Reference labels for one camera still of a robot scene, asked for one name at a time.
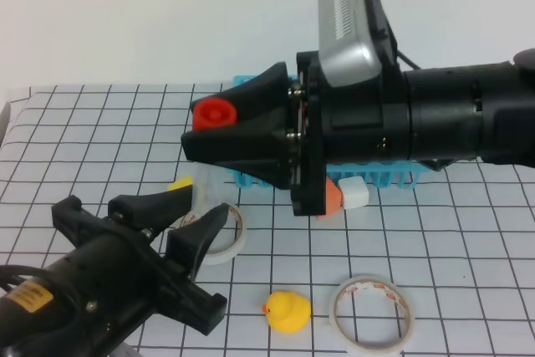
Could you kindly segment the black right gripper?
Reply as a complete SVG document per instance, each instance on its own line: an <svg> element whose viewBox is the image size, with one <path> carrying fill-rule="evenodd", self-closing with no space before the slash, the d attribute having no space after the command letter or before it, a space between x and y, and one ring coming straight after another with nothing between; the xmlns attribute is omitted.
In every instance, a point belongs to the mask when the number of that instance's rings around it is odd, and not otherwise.
<svg viewBox="0 0 535 357"><path fill-rule="evenodd" d="M409 159L409 90L396 57L381 57L378 76L338 88L324 77L318 52L298 54L297 66L307 95L307 125L300 145L300 180L291 187L293 212L323 215L327 165ZM208 95L230 102L237 120L245 121L186 132L181 137L186 158L288 189L292 167L286 118L259 115L284 106L289 85L287 65L278 62L243 84ZM192 101L190 110L204 99Z"/></svg>

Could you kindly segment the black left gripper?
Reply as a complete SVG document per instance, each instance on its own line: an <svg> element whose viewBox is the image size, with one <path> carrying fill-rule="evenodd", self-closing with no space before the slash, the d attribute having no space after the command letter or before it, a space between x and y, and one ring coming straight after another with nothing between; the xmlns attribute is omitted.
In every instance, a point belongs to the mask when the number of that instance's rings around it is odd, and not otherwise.
<svg viewBox="0 0 535 357"><path fill-rule="evenodd" d="M86 212L69 196L51 208L53 226L75 247L68 275L82 306L96 302L106 317L145 319L158 313L208 335L221 321L225 297L195 280L204 258L227 222L229 205L172 230L191 210L193 185L156 194L119 195L108 215Z"/></svg>

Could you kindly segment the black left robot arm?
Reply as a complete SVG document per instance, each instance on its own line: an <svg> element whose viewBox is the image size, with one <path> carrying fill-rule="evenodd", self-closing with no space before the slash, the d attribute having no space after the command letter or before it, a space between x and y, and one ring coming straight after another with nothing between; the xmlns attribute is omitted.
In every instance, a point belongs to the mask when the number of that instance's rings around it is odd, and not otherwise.
<svg viewBox="0 0 535 357"><path fill-rule="evenodd" d="M120 195L105 217L69 196L53 204L53 227L72 251L46 268L1 268L4 356L107 356L154 314L209 334L227 299L196 284L227 222L222 203L194 222L193 189Z"/></svg>

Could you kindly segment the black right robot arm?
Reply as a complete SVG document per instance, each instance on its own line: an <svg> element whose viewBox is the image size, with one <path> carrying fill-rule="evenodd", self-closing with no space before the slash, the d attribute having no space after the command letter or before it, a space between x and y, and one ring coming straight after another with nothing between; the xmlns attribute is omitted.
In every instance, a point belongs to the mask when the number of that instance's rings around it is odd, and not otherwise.
<svg viewBox="0 0 535 357"><path fill-rule="evenodd" d="M223 91L236 122L186 132L186 158L290 191L298 216L325 213L330 164L534 164L533 63L404 72L388 59L376 77L336 88L317 53L297 61L297 80L275 64Z"/></svg>

